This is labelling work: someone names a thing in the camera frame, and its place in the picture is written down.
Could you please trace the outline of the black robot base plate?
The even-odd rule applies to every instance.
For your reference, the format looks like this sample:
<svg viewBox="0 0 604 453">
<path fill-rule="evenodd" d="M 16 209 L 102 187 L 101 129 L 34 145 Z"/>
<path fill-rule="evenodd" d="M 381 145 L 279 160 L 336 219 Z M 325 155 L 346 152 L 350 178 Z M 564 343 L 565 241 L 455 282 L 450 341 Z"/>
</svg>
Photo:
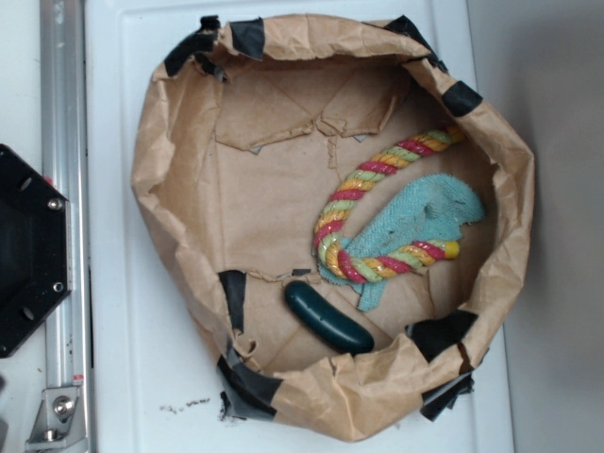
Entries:
<svg viewBox="0 0 604 453">
<path fill-rule="evenodd" d="M 12 356 L 70 293 L 68 200 L 1 146 L 1 357 Z"/>
</svg>

